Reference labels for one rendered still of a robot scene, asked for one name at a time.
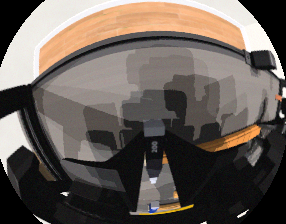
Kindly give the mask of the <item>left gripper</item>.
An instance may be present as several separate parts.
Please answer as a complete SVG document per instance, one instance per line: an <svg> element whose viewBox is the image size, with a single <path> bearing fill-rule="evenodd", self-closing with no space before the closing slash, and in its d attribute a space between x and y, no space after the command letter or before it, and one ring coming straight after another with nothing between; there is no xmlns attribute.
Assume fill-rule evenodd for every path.
<svg viewBox="0 0 286 224"><path fill-rule="evenodd" d="M281 110L281 113L284 115L285 110L286 110L286 98L285 97L282 98L280 110ZM279 124L279 125L273 125L273 124ZM263 128L263 129L270 130L270 131L272 131L272 129L274 129L275 131L277 131L278 133L283 135L283 137L285 136L285 138L286 138L286 114L284 115L284 117L277 115L277 118L275 118L273 120L257 123L257 126ZM284 128L284 126L285 126L285 128ZM284 134L282 134L282 133L284 133ZM261 137L258 137L258 136L255 136L253 139L263 149L262 143L264 142L264 139ZM263 151L264 151L264 149L263 149Z"/></svg>

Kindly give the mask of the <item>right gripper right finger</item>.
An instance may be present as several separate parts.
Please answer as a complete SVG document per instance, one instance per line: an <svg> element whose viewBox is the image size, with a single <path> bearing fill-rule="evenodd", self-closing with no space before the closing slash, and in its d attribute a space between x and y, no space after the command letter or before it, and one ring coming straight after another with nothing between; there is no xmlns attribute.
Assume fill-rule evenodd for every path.
<svg viewBox="0 0 286 224"><path fill-rule="evenodd" d="M209 152L165 130L164 151L174 180L180 206L203 189L214 172L245 156L249 143L243 142L223 150Z"/></svg>

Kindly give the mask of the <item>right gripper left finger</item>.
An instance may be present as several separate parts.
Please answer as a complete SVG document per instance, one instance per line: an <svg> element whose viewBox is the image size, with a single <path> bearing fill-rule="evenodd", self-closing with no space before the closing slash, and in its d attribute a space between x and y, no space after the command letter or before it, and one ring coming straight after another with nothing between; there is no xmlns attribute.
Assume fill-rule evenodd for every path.
<svg viewBox="0 0 286 224"><path fill-rule="evenodd" d="M64 158L60 164L72 181L116 190L130 209L137 212L145 155L144 131L104 162Z"/></svg>

